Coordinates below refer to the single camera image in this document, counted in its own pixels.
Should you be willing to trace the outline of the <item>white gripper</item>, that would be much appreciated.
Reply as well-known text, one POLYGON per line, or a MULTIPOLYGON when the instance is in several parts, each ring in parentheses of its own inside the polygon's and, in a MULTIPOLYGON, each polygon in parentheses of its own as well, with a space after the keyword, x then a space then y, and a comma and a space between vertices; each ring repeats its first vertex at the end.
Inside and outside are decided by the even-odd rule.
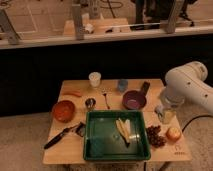
POLYGON ((169 124, 176 115, 177 109, 181 106, 181 103, 169 101, 167 98, 161 98, 158 105, 161 105, 164 109, 164 120, 160 122, 169 124))

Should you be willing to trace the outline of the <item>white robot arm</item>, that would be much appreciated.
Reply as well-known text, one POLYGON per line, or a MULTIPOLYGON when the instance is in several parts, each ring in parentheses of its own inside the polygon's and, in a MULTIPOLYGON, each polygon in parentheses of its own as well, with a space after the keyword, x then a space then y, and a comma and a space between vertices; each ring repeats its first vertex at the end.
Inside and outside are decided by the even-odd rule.
POLYGON ((168 124, 186 99, 213 114, 213 87, 205 83, 207 76, 207 67, 199 61, 170 69, 159 94, 160 104, 155 107, 160 122, 168 124))

